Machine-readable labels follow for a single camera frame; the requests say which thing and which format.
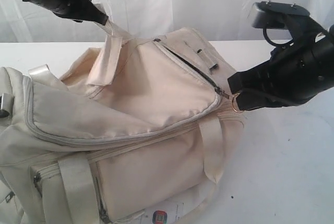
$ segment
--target metal ring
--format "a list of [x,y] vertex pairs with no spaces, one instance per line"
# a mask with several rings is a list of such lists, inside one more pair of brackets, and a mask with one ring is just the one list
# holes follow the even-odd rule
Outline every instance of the metal ring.
[[241,110],[239,110],[239,109],[236,109],[235,106],[234,106],[234,103],[236,102],[235,99],[236,99],[236,97],[238,97],[239,95],[240,95],[240,93],[236,93],[236,94],[232,97],[232,109],[233,109],[233,111],[236,112],[236,113],[243,113],[243,112],[245,112],[245,111],[241,111]]

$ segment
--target fabric strap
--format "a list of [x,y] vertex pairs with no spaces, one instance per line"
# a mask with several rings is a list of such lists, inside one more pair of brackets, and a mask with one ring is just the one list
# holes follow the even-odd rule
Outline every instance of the fabric strap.
[[48,65],[38,66],[28,71],[30,78],[40,84],[67,91],[67,86],[54,76]]
[[87,157],[78,153],[58,161],[73,224],[100,224],[97,197]]
[[223,175],[223,132],[219,119],[215,113],[211,113],[198,121],[204,146],[204,172],[212,182],[212,188],[207,197],[192,211],[180,218],[174,224],[189,224],[203,212],[208,206],[214,192],[218,187],[218,182]]

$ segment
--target white backdrop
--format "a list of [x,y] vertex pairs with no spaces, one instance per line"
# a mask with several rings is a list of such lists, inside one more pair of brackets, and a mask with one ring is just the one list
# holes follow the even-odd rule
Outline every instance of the white backdrop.
[[[247,16],[253,2],[263,0],[93,0],[102,2],[119,26],[138,37],[153,37],[180,27],[194,27],[209,40],[262,39]],[[334,23],[334,0],[272,0],[297,3],[328,28]],[[289,37],[272,32],[274,39]],[[104,41],[96,25],[60,19],[20,0],[0,0],[0,42]]]

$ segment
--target cream bag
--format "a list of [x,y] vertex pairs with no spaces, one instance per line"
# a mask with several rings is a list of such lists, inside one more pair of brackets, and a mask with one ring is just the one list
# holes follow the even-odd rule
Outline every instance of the cream bag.
[[243,129],[227,99],[235,70],[193,29],[104,30],[60,79],[0,68],[0,178],[33,224],[130,223],[166,199],[182,213],[150,223],[189,223]]

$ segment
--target white tabletop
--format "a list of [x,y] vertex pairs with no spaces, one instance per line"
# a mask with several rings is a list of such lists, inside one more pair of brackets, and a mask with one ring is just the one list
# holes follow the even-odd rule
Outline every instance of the white tabletop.
[[[0,43],[0,66],[66,71],[103,43]],[[212,42],[237,70],[270,56],[265,41]],[[334,223],[334,89],[296,108],[247,112],[218,196],[196,223]]]

